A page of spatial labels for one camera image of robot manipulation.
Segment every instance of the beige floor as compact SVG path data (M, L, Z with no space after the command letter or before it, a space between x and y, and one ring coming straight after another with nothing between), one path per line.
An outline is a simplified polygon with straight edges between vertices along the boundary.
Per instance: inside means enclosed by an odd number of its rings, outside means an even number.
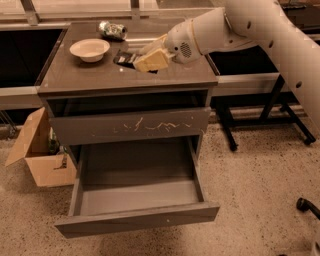
M320 142L305 146L294 125L237 129L233 153L212 114L200 160L208 199L221 205L214 222L70 240L54 222L72 187L37 188L23 160L5 168L6 135L0 129L0 255L304 256L320 225L295 209L301 196L320 205Z

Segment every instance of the drawer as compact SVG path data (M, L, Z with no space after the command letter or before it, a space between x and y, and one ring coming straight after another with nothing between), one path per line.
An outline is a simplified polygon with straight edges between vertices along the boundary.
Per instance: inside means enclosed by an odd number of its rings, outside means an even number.
M60 142L82 145L203 134L210 107L51 118Z
M190 137L81 146L67 238L213 221Z

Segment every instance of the cabinet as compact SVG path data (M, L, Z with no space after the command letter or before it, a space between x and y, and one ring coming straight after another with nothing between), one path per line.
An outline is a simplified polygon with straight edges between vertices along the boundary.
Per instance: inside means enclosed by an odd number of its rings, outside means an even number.
M99 38L98 23L68 29L39 90L78 169L69 217L56 223L66 237L214 220L219 205L206 199L198 163L217 84L206 59L158 74L112 62L119 49L130 51L178 22L122 21L127 40L111 42L93 64L68 49Z

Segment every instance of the open cardboard box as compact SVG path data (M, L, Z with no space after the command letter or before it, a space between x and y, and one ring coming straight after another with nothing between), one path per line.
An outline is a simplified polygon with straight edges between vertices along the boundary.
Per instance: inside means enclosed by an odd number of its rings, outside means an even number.
M44 108L31 113L13 145L5 166L24 158L39 187L72 185L76 168L69 155L67 167L62 165L63 154L49 155L48 136L50 124Z

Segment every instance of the bowl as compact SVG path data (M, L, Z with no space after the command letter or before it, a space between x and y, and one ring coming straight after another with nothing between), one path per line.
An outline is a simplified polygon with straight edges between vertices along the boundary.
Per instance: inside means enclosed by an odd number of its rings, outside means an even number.
M74 43L70 52L85 62L97 62L109 50L110 44L101 39L85 39Z

